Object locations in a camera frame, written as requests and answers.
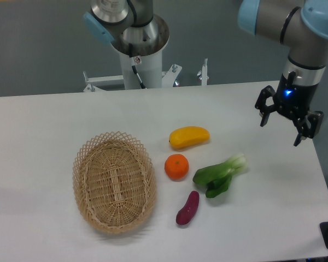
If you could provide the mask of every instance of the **fake vegetable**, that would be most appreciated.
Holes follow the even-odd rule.
[[[164,169],[166,174],[173,180],[183,178],[188,170],[189,163],[187,158],[182,154],[172,154],[165,161]]]
[[[193,182],[207,186],[206,197],[215,198],[229,189],[235,174],[246,168],[247,160],[244,154],[236,154],[220,164],[198,169],[193,177]]]
[[[182,127],[170,134],[169,143],[175,149],[197,145],[209,140],[209,132],[202,127]]]
[[[195,216],[199,205],[199,193],[192,191],[184,207],[176,215],[176,223],[187,225]]]

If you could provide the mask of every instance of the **orange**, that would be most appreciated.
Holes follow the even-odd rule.
[[[182,154],[172,154],[165,161],[164,170],[173,180],[183,178],[188,173],[188,169],[188,160]]]

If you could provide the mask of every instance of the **purple sweet potato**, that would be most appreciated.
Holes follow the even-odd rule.
[[[176,223],[187,225],[195,216],[199,205],[199,193],[192,191],[184,207],[176,215]]]

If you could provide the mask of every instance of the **wicker basket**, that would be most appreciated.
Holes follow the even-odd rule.
[[[154,168],[146,149],[126,133],[105,133],[88,141],[73,167],[75,200],[95,229],[118,234],[151,214],[156,200]]]

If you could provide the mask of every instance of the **light blue joint cap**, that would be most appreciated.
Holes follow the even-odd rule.
[[[90,33],[101,43],[109,44],[113,36],[90,13],[84,14],[84,22]]]
[[[301,17],[315,34],[328,39],[328,0],[306,1]]]
[[[241,29],[256,34],[256,19],[260,0],[244,0],[238,12],[238,25]]]

